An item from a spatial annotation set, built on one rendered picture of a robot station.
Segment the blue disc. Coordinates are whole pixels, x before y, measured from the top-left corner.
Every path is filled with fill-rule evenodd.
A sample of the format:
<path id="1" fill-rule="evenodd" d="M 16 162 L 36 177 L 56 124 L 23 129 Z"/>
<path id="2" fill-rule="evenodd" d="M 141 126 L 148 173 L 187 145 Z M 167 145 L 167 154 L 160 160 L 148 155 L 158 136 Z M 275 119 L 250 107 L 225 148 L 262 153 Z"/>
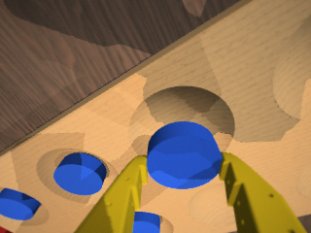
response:
<path id="1" fill-rule="evenodd" d="M 16 219 L 33 218 L 41 203 L 33 197 L 17 190 L 3 188 L 0 191 L 0 215 Z"/>
<path id="2" fill-rule="evenodd" d="M 160 233 L 159 215 L 135 212 L 132 233 Z"/>
<path id="3" fill-rule="evenodd" d="M 101 190 L 107 175 L 105 165 L 86 153 L 66 155 L 53 173 L 55 182 L 77 195 L 92 195 Z"/>
<path id="4" fill-rule="evenodd" d="M 190 189 L 207 184 L 219 174 L 222 159 L 213 134 L 191 121 L 160 127 L 148 143 L 148 173 L 169 188 Z"/>

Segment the tan wooden tray with round pockets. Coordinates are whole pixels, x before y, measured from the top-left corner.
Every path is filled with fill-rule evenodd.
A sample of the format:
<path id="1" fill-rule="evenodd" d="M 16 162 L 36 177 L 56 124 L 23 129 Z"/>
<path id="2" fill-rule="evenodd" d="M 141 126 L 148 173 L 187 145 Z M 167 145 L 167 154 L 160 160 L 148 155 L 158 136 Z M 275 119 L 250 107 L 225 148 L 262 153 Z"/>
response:
<path id="1" fill-rule="evenodd" d="M 6 187 L 41 203 L 29 220 L 0 215 L 13 233 L 75 232 L 123 168 L 147 155 L 162 126 L 206 127 L 220 151 L 254 169 L 296 217 L 311 214 L 311 0 L 240 0 L 0 152 Z M 71 153 L 98 158 L 100 191 L 77 195 L 53 173 Z M 160 233 L 237 231 L 225 182 L 174 189 L 148 173 L 140 210 Z"/>

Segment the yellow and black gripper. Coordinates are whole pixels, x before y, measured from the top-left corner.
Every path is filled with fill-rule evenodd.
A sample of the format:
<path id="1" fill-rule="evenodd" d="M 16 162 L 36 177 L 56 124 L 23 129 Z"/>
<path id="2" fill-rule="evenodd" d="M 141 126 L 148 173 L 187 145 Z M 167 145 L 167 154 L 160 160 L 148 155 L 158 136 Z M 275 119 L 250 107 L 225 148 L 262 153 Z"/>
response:
<path id="1" fill-rule="evenodd" d="M 233 207 L 237 233 L 307 233 L 276 189 L 236 155 L 221 153 L 219 180 L 225 182 L 226 203 Z M 132 233 L 147 178 L 147 155 L 137 155 L 74 233 Z"/>

